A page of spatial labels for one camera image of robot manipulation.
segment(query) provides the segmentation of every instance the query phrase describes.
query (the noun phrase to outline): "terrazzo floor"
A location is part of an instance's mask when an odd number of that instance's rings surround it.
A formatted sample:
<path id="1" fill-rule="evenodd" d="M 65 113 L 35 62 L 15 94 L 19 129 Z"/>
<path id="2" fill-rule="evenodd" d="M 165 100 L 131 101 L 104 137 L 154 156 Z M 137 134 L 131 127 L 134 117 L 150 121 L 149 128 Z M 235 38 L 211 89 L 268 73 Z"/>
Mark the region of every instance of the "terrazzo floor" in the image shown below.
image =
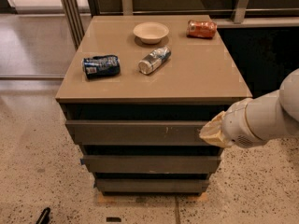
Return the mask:
<path id="1" fill-rule="evenodd" d="M 90 17 L 83 17 L 84 26 Z M 64 74 L 64 17 L 0 15 L 1 74 Z M 0 223 L 287 223 L 299 219 L 299 140 L 232 147 L 201 196 L 103 196 L 80 164 L 54 97 L 59 81 L 0 80 Z"/>

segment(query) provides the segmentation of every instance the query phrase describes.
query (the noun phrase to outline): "drawer front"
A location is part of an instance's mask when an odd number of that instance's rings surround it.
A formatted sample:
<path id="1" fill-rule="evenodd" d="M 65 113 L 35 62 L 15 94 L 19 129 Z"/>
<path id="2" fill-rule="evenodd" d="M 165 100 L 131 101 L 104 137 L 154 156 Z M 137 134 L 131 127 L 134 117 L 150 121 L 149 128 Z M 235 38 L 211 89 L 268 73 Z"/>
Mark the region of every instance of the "drawer front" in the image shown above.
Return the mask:
<path id="1" fill-rule="evenodd" d="M 199 138 L 201 121 L 68 120 L 65 125 L 81 145 L 206 146 Z"/>
<path id="2" fill-rule="evenodd" d="M 105 156 L 83 158 L 89 172 L 116 174 L 211 174 L 221 160 L 211 156 Z"/>
<path id="3" fill-rule="evenodd" d="M 103 192 L 167 192 L 202 193 L 207 180 L 159 179 L 96 179 L 96 187 Z"/>

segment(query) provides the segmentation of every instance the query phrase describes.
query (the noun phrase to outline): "bowl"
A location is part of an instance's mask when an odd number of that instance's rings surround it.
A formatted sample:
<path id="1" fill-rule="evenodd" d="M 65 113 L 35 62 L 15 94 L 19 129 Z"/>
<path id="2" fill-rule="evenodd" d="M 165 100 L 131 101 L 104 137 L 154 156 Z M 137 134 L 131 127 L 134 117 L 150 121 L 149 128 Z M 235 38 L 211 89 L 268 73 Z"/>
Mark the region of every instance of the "bowl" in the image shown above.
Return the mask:
<path id="1" fill-rule="evenodd" d="M 133 33 L 145 44 L 157 44 L 168 35 L 169 29 L 158 22 L 144 22 L 138 24 Z"/>

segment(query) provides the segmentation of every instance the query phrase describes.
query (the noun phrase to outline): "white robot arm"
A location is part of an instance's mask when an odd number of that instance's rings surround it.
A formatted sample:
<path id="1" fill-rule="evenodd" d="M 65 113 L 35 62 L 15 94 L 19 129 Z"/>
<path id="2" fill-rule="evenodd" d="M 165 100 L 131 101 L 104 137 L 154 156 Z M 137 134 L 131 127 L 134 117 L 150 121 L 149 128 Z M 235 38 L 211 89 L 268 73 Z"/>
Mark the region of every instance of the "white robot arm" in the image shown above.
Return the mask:
<path id="1" fill-rule="evenodd" d="M 270 139 L 299 137 L 299 69 L 279 90 L 231 105 L 201 130 L 200 137 L 220 147 L 256 147 Z"/>

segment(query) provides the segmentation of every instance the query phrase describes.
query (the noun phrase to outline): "can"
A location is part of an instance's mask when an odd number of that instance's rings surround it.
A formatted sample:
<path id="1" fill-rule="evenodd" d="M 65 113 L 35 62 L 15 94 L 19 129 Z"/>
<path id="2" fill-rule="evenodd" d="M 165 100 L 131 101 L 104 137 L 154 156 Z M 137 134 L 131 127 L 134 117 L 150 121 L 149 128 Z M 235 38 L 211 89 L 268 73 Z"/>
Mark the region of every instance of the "can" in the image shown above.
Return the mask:
<path id="1" fill-rule="evenodd" d="M 168 46 L 157 48 L 149 55 L 143 58 L 138 66 L 139 70 L 144 75 L 149 75 L 155 71 L 161 64 L 165 63 L 171 55 L 171 50 Z"/>
<path id="2" fill-rule="evenodd" d="M 84 58 L 82 69 L 88 79 L 116 76 L 121 71 L 119 58 L 115 55 Z"/>
<path id="3" fill-rule="evenodd" d="M 213 38 L 217 24 L 212 21 L 188 21 L 187 35 L 201 38 Z"/>

